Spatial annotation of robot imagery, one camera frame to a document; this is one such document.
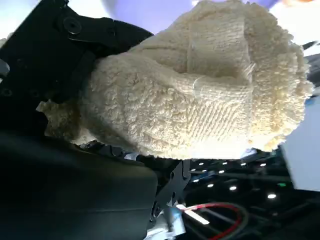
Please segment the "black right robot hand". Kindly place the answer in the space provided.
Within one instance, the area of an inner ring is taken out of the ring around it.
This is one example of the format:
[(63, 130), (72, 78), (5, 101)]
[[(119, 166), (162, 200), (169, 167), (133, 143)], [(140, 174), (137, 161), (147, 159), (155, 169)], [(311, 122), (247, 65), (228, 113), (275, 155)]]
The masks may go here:
[(45, 136), (40, 102), (74, 97), (96, 59), (149, 38), (138, 26), (42, 0), (0, 49), (0, 237), (142, 240), (190, 181), (189, 160), (124, 159)]

